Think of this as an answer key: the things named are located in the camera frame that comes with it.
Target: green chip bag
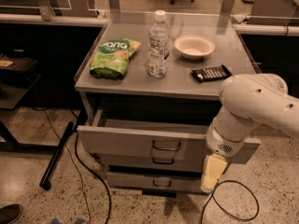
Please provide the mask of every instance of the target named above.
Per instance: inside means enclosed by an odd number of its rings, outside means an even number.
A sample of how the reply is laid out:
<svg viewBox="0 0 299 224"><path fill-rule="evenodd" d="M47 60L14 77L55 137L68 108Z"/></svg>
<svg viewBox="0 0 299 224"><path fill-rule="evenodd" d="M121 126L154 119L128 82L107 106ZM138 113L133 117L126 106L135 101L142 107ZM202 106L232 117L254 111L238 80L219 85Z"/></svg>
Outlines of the green chip bag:
<svg viewBox="0 0 299 224"><path fill-rule="evenodd" d="M93 55L90 73L100 78L124 77L128 70L129 58L139 46L140 42L127 38L105 42Z"/></svg>

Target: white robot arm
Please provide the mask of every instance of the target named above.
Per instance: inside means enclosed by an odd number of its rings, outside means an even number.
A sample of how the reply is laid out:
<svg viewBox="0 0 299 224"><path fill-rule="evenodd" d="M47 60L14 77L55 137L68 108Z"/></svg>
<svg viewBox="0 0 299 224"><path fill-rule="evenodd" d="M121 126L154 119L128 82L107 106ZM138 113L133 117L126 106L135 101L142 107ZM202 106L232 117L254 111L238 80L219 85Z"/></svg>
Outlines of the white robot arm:
<svg viewBox="0 0 299 224"><path fill-rule="evenodd" d="M211 123L201 189L211 192L224 172L225 157L234 156L248 134L261 124L299 139L299 99L287 94L285 81L274 74L236 75L220 88L222 108Z"/></svg>

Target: black drawer handle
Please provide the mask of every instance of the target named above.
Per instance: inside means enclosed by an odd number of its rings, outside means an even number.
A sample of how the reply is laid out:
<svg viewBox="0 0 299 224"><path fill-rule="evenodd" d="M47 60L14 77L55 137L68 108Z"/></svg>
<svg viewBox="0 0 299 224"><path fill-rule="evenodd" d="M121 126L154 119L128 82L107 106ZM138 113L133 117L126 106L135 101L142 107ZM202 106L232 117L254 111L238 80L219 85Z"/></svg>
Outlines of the black drawer handle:
<svg viewBox="0 0 299 224"><path fill-rule="evenodd" d="M157 188L169 188L171 187L171 180L168 181L168 184L164 184L164 185L156 184L155 180L152 180L152 185Z"/></svg>
<svg viewBox="0 0 299 224"><path fill-rule="evenodd" d="M157 149L157 150L162 150L162 151L172 151L172 152L176 152L179 151L181 149L181 143L178 142L178 146L171 148L171 147L156 147L156 141L152 141L151 143L152 147Z"/></svg>
<svg viewBox="0 0 299 224"><path fill-rule="evenodd" d="M174 164L174 159L171 159L170 161L156 161L156 158L152 158L152 162L155 164L164 164L164 165L171 165Z"/></svg>

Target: white bowl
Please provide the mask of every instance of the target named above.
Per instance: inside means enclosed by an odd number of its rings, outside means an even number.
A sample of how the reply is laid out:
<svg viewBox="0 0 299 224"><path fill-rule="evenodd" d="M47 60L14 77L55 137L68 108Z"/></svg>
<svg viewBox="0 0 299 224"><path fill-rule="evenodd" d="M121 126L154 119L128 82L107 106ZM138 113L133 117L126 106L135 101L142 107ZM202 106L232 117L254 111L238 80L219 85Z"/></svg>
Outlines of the white bowl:
<svg viewBox="0 0 299 224"><path fill-rule="evenodd" d="M199 60L214 51L215 44L201 35L183 35L175 41L175 47L189 60Z"/></svg>

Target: white bottle cap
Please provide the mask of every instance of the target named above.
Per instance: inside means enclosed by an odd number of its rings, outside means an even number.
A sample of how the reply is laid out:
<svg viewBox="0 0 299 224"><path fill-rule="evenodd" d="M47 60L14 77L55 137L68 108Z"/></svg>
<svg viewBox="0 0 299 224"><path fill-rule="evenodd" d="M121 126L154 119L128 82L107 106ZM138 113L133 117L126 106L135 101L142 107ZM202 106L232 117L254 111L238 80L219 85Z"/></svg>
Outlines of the white bottle cap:
<svg viewBox="0 0 299 224"><path fill-rule="evenodd" d="M156 21L165 21L166 18L166 12L163 10L157 10L155 11L155 20Z"/></svg>

